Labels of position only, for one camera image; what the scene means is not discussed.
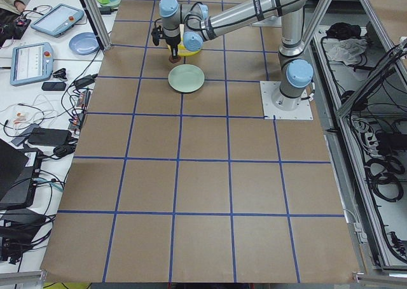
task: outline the person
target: person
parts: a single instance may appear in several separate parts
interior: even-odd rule
[[[25,10],[22,0],[0,0],[0,24],[13,22]]]

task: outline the white cloth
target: white cloth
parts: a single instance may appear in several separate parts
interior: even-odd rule
[[[368,44],[363,39],[345,39],[338,41],[326,54],[331,61],[343,62],[345,65],[358,64]]]

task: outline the person's hand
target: person's hand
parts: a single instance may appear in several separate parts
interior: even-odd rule
[[[16,1],[16,2],[14,3],[14,6],[17,8],[17,10],[18,10],[19,12],[23,12],[23,11],[25,10],[25,4],[22,3],[22,2],[20,2],[20,1]]]

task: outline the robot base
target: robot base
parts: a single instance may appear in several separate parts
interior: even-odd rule
[[[276,88],[280,86],[279,81],[261,81],[261,100],[263,101],[263,113],[265,119],[286,119],[286,120],[313,120],[310,102],[308,100],[299,101],[299,105],[292,111],[283,111],[274,105],[272,95]]]

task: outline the round plate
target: round plate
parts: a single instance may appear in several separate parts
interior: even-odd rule
[[[114,7],[117,7],[117,6],[120,4],[120,1],[121,1],[121,0],[115,0],[115,1],[111,1],[110,3],[107,3],[107,4],[100,4],[99,2],[98,2],[98,3],[99,3],[102,7],[114,8]]]
[[[69,41],[69,48],[78,55],[88,55],[98,50],[99,44],[92,32],[83,32],[75,35]]]
[[[204,81],[204,72],[191,64],[174,67],[168,75],[168,82],[171,87],[181,93],[191,93],[198,90]]]

